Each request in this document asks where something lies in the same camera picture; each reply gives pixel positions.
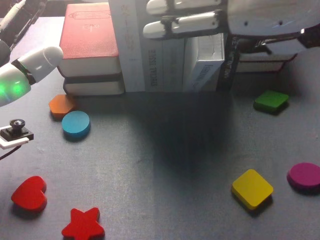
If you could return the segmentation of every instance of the purple circle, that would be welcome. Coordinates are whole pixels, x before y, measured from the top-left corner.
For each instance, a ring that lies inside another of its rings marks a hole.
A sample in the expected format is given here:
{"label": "purple circle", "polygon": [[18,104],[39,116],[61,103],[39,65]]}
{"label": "purple circle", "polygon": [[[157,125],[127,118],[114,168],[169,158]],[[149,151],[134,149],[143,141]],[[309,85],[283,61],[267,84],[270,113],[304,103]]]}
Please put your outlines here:
{"label": "purple circle", "polygon": [[309,162],[299,163],[290,169],[287,180],[297,189],[318,188],[320,187],[320,167]]}

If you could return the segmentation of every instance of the colored block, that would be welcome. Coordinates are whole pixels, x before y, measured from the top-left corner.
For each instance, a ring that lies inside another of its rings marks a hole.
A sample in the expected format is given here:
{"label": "colored block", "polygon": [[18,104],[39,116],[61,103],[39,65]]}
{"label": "colored block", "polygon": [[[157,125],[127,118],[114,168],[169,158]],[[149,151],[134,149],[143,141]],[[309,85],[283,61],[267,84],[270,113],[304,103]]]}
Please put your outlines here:
{"label": "colored block", "polygon": [[61,94],[49,102],[50,111],[57,120],[62,120],[65,115],[76,109],[76,103],[71,96]]}
{"label": "colored block", "polygon": [[255,170],[249,169],[232,184],[231,191],[250,210],[256,209],[274,188]]}
{"label": "colored block", "polygon": [[97,222],[100,212],[97,207],[82,212],[76,208],[71,210],[71,222],[62,230],[62,235],[75,240],[92,240],[105,235],[104,228]]}
{"label": "colored block", "polygon": [[320,187],[320,167],[309,162],[294,165],[287,174],[290,185],[297,190],[315,190]]}
{"label": "colored block", "polygon": [[15,190],[11,200],[25,210],[41,212],[47,205],[46,189],[47,184],[40,176],[32,176]]}
{"label": "colored block", "polygon": [[274,113],[283,106],[289,96],[280,92],[268,90],[254,101],[254,108],[267,113]]}
{"label": "colored block", "polygon": [[72,138],[85,137],[90,131],[90,118],[83,111],[72,111],[62,119],[62,128]]}

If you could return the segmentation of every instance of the green diamond block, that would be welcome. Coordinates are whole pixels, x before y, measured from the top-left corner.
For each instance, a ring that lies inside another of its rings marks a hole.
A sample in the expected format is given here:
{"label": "green diamond block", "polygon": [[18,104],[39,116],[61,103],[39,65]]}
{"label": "green diamond block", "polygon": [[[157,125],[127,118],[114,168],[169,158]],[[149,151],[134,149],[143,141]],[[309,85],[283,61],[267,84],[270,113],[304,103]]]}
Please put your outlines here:
{"label": "green diamond block", "polygon": [[268,113],[276,112],[289,99],[289,96],[280,92],[267,90],[254,101],[254,108]]}

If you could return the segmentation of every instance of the table surface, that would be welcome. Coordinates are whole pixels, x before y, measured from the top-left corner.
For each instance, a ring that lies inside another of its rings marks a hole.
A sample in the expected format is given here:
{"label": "table surface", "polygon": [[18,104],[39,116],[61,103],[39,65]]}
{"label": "table surface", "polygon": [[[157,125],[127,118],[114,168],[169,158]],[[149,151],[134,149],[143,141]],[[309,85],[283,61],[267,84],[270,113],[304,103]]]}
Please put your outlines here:
{"label": "table surface", "polygon": [[[40,18],[11,59],[59,44],[63,21]],[[303,71],[301,62],[318,68],[309,57],[319,53],[302,54],[280,78],[239,75],[229,93],[79,98],[91,119],[80,142],[65,139],[50,115],[48,103],[64,93],[55,69],[0,108],[0,126],[22,118],[35,134],[0,162],[0,238],[60,240],[72,208],[98,207],[108,240],[320,239],[320,196],[298,194],[286,180],[294,164],[320,164],[320,83],[318,75],[284,77]],[[253,109],[268,88],[290,95],[277,116]],[[231,194],[232,182],[247,169],[274,187],[273,202],[259,214],[249,214]],[[48,204],[38,216],[16,211],[10,200],[31,176],[47,183]]]}

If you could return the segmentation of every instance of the blue circle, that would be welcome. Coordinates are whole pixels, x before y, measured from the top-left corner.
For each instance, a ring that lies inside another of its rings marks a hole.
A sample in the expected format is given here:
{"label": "blue circle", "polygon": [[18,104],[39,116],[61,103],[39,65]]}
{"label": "blue circle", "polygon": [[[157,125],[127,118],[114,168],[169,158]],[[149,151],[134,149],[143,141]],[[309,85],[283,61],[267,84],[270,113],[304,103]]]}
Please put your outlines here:
{"label": "blue circle", "polygon": [[73,138],[82,138],[90,131],[90,118],[83,111],[72,111],[62,119],[64,133]]}

